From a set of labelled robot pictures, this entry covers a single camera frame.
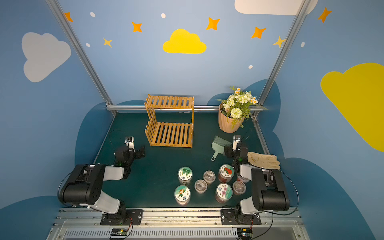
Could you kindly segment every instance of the green table surface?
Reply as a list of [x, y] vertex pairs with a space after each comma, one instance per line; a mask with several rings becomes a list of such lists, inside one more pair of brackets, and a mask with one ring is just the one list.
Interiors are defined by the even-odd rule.
[[[190, 123], [190, 113], [156, 113], [158, 122]], [[145, 146], [146, 156], [135, 159], [131, 174], [126, 180], [105, 181], [103, 191], [110, 196], [123, 200], [126, 207], [180, 207], [176, 203], [174, 191], [181, 185], [177, 178], [178, 170], [187, 166], [192, 169], [193, 176], [189, 188], [191, 200], [186, 207], [221, 207], [215, 199], [215, 189], [220, 184], [217, 178], [222, 164], [232, 164], [232, 159], [219, 154], [215, 161], [211, 161], [214, 150], [211, 147], [215, 135], [232, 142], [233, 135], [245, 136], [250, 152], [262, 152], [262, 146], [257, 137], [252, 120], [244, 122], [244, 128], [235, 133], [225, 133], [218, 126], [217, 113], [195, 113], [195, 127], [193, 148], [183, 147], [151, 147], [144, 133], [148, 122], [146, 113], [119, 113], [115, 117], [109, 136], [107, 136], [96, 163], [112, 165], [114, 163], [114, 148], [123, 146], [125, 134], [134, 137], [135, 148]], [[203, 194], [198, 194], [194, 184], [203, 178], [203, 173], [212, 170], [216, 180]], [[229, 182], [230, 186], [236, 181], [236, 174]], [[240, 196], [233, 195], [226, 203], [235, 206], [242, 199], [251, 196], [251, 181], [246, 184], [247, 190]]]

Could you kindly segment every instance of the yellow cloud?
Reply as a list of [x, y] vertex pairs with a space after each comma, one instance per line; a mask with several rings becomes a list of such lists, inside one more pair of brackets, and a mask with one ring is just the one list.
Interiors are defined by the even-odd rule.
[[360, 136], [384, 152], [384, 66], [363, 63], [327, 73], [321, 89]]
[[203, 53], [207, 46], [200, 42], [197, 34], [189, 33], [184, 29], [177, 29], [170, 36], [170, 40], [163, 44], [167, 53]]

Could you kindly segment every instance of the flower pot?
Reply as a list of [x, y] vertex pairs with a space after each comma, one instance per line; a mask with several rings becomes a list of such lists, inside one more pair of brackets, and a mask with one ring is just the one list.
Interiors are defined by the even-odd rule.
[[237, 129], [239, 129], [240, 125], [243, 123], [244, 118], [240, 119], [234, 127], [232, 127], [232, 122], [235, 120], [233, 118], [229, 118], [227, 116], [225, 116], [222, 112], [221, 112], [221, 107], [222, 107], [222, 104], [220, 104], [219, 106], [219, 110], [218, 110], [218, 125], [220, 127], [221, 130], [223, 130], [224, 132], [227, 132], [227, 133], [233, 133], [235, 131], [237, 131]]

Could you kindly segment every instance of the brush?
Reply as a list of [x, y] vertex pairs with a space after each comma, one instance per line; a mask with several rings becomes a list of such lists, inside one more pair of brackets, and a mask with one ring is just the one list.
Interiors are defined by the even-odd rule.
[[215, 150], [214, 155], [212, 156], [212, 162], [216, 159], [219, 153], [224, 153], [225, 146], [231, 146], [232, 143], [227, 140], [222, 139], [221, 137], [215, 136], [214, 141], [212, 142], [212, 149]]

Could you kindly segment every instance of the wooden shelf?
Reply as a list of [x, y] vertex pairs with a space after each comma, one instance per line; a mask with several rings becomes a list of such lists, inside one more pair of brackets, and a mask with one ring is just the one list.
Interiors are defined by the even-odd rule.
[[[195, 97], [148, 95], [145, 103], [149, 121], [145, 134], [151, 146], [190, 147], [193, 143]], [[157, 122], [154, 108], [192, 110], [191, 123]]]

